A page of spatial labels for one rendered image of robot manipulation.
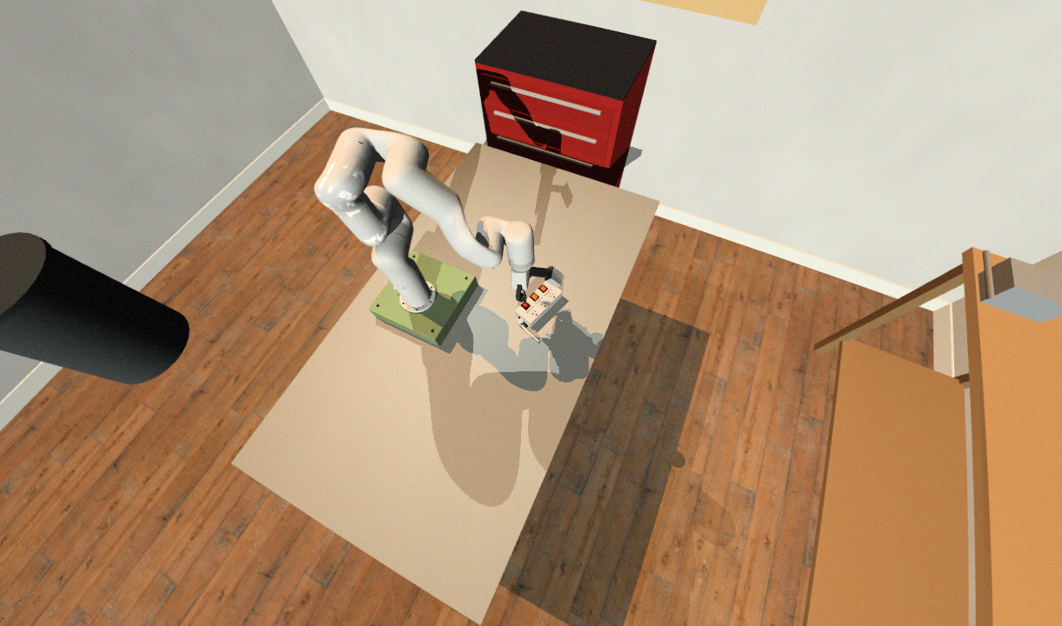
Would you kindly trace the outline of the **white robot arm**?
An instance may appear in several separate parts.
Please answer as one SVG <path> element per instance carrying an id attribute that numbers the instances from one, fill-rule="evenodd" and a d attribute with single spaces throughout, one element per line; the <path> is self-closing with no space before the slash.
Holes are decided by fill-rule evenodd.
<path id="1" fill-rule="evenodd" d="M 394 284 L 402 308 L 409 312 L 429 309 L 436 290 L 409 258 L 414 224 L 397 198 L 434 219 L 464 260 L 492 269 L 503 260 L 506 246 L 513 269 L 531 267 L 528 275 L 545 277 L 554 288 L 561 286 L 563 273 L 556 267 L 532 267 L 534 236 L 526 221 L 484 216 L 478 221 L 476 238 L 472 236 L 459 194 L 428 173 L 428 160 L 430 152 L 422 140 L 402 132 L 352 128 L 341 132 L 331 159 L 313 186 L 319 201 L 352 229 L 361 243 L 372 246 L 371 260 Z M 386 163 L 381 175 L 384 189 L 367 187 L 376 162 Z"/>

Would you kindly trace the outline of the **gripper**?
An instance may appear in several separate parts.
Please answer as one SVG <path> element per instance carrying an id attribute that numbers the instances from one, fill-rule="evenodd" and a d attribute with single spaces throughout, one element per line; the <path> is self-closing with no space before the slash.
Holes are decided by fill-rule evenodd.
<path id="1" fill-rule="evenodd" d="M 528 281 L 530 281 L 531 267 L 527 270 L 515 270 L 511 267 L 511 287 L 516 291 L 516 300 L 519 302 L 526 302 L 525 291 L 528 289 Z M 520 290 L 524 292 L 520 293 Z"/>

